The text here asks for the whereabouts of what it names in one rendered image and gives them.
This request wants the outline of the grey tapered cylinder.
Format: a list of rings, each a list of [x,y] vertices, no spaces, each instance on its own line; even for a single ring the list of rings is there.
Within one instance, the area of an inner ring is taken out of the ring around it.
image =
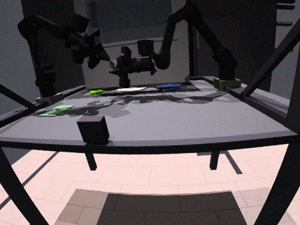
[[[109,66],[114,70],[114,71],[118,71],[119,68],[117,68],[117,62],[115,60],[110,60],[109,61]]]

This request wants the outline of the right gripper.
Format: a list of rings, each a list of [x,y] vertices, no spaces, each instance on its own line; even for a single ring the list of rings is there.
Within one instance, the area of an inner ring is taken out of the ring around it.
[[[127,46],[121,47],[121,53],[124,53],[125,56],[131,58],[131,50]],[[134,69],[129,71],[128,73],[140,73],[139,66],[138,66],[139,59],[135,58],[135,61],[133,62]],[[118,75],[119,78],[119,86],[123,88],[129,88],[130,87],[130,79],[128,78],[128,73],[121,73],[120,70],[118,71],[109,71],[111,74]],[[117,73],[117,74],[116,74]]]

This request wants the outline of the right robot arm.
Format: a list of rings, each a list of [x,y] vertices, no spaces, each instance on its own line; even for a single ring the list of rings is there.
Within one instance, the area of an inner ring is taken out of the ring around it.
[[[200,10],[194,2],[187,2],[180,10],[167,18],[163,42],[161,45],[162,48],[158,54],[154,52],[153,40],[137,41],[138,52],[141,54],[141,57],[148,56],[148,58],[139,59],[138,66],[140,72],[150,71],[151,75],[156,72],[152,58],[155,61],[157,68],[165,70],[169,67],[170,48],[172,45],[175,27],[176,24],[182,20],[185,20],[193,25],[212,49],[213,54],[211,56],[214,58],[215,62],[218,61],[218,66],[220,67],[219,79],[236,80],[235,67],[238,65],[237,60],[233,57],[232,52],[223,46],[214,33],[210,30],[208,25],[202,19]],[[134,61],[134,58],[129,58],[122,55],[117,57],[116,66],[120,69],[121,73],[128,73],[134,69]]]

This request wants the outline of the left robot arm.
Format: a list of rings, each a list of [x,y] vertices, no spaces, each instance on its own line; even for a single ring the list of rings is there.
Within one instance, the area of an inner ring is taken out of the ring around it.
[[[86,31],[89,20],[89,18],[75,13],[71,25],[61,26],[43,18],[42,16],[34,14],[19,22],[17,26],[18,30],[21,36],[27,40],[29,48],[37,65],[37,78],[35,84],[41,89],[42,97],[40,98],[51,97],[53,95],[56,95],[57,93],[55,92],[55,88],[53,86],[53,83],[55,83],[56,74],[53,66],[48,65],[45,60],[42,49],[37,39],[38,30],[42,27],[50,31],[52,35],[57,39],[66,40],[64,42],[65,47],[71,48],[74,62],[83,64],[84,58],[88,57],[85,55],[87,46],[79,43],[75,45],[75,42],[81,36],[78,33]]]

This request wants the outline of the flat green block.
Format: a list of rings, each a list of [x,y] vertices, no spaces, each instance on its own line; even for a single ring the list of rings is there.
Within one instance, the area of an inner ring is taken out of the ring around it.
[[[103,93],[102,88],[91,89],[91,95],[92,94],[99,94],[99,93]]]

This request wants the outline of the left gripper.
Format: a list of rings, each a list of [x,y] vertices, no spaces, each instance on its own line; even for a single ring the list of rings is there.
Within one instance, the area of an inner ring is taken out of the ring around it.
[[[88,68],[93,69],[100,63],[100,60],[110,61],[110,57],[106,53],[101,42],[97,42],[96,40],[94,40],[95,36],[100,36],[100,30],[97,28],[92,28],[86,33],[84,33],[84,35],[85,37],[80,36],[76,40],[75,45],[79,43],[87,46],[85,50],[85,55],[89,56]]]

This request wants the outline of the light green flat sheet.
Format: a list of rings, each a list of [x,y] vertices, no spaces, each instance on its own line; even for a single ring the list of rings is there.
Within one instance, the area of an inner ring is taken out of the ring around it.
[[[69,105],[69,106],[58,106],[55,107],[47,112],[44,112],[42,114],[40,114],[39,116],[56,116],[66,110],[68,110],[69,108],[73,107],[74,105]]]

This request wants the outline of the grey wall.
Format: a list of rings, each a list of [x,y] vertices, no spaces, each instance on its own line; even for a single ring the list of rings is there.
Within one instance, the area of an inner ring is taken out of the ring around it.
[[[86,17],[85,1],[88,0],[73,0],[74,13]],[[180,10],[185,4],[186,0],[172,0],[173,13]],[[185,20],[176,24],[175,36],[177,40],[172,40],[170,48],[170,65],[166,70],[161,70],[156,67],[154,62],[155,72],[151,76],[150,71],[140,73],[128,73],[130,85],[147,85],[156,83],[176,83],[190,81],[190,63],[189,63],[189,45],[188,45],[188,23]],[[159,53],[162,45],[162,40],[154,41],[154,52]],[[120,44],[115,46],[104,47],[106,53],[111,60],[117,61],[117,57],[124,55],[121,53],[121,47],[127,46],[131,50],[131,58],[148,58],[148,56],[141,57],[138,52],[137,43]],[[119,86],[119,76],[110,74],[109,71],[114,71],[109,66],[109,61],[100,60],[100,63],[93,69],[88,68],[89,57],[85,57],[82,64],[83,75],[86,89],[108,88]]]

